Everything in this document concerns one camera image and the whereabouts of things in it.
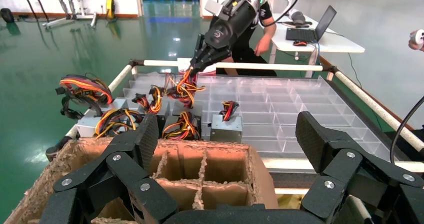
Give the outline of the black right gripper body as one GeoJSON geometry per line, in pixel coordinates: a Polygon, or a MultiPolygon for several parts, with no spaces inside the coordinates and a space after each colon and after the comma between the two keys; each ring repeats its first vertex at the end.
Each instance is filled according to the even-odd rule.
{"type": "Polygon", "coordinates": [[[229,9],[216,1],[207,1],[205,9],[217,17],[217,20],[204,34],[204,48],[215,50],[229,49],[239,39],[256,17],[257,11],[249,1],[239,2],[229,14],[229,9]]]}

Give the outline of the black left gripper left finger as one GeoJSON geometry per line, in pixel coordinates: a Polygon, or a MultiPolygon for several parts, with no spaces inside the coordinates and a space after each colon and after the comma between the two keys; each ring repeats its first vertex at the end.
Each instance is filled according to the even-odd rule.
{"type": "Polygon", "coordinates": [[[149,174],[158,136],[155,114],[145,115],[135,130],[115,136],[98,158],[54,184],[40,223],[89,224],[106,204],[120,198],[138,223],[163,224],[178,205],[149,174]]]}

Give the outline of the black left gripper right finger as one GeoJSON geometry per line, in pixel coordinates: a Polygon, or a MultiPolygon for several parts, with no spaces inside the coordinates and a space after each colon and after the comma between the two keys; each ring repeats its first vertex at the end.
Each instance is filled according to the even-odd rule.
{"type": "Polygon", "coordinates": [[[310,112],[297,116],[297,142],[318,177],[301,209],[326,224],[349,196],[372,206],[383,224],[424,221],[424,181],[404,168],[365,151],[349,134],[322,126],[310,112]]]}

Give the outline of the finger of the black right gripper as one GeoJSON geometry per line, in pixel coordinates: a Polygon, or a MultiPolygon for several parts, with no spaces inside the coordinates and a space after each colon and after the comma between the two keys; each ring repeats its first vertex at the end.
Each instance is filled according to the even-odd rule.
{"type": "Polygon", "coordinates": [[[199,34],[197,37],[197,41],[195,44],[194,54],[190,61],[190,69],[193,72],[199,72],[204,65],[204,55],[205,55],[205,49],[204,49],[204,35],[199,34]]]}
{"type": "Polygon", "coordinates": [[[231,54],[229,49],[215,50],[213,48],[206,48],[199,50],[193,56],[193,75],[203,72],[207,67],[221,62],[228,58],[231,54]]]}

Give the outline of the person's bare hand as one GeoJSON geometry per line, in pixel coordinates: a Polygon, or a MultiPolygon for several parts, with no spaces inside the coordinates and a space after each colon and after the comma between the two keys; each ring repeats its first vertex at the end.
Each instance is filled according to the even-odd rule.
{"type": "Polygon", "coordinates": [[[254,54],[256,56],[260,56],[261,54],[263,54],[264,52],[268,51],[269,46],[270,46],[270,42],[271,42],[271,38],[268,36],[263,36],[259,42],[256,45],[256,48],[254,50],[254,54]]]}

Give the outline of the hand with controller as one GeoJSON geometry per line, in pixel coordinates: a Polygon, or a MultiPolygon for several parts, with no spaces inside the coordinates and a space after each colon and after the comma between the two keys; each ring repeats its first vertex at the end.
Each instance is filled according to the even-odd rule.
{"type": "Polygon", "coordinates": [[[418,44],[415,42],[414,39],[410,39],[408,41],[408,46],[409,48],[413,49],[413,50],[419,50],[419,51],[424,51],[424,44],[418,44]]]}

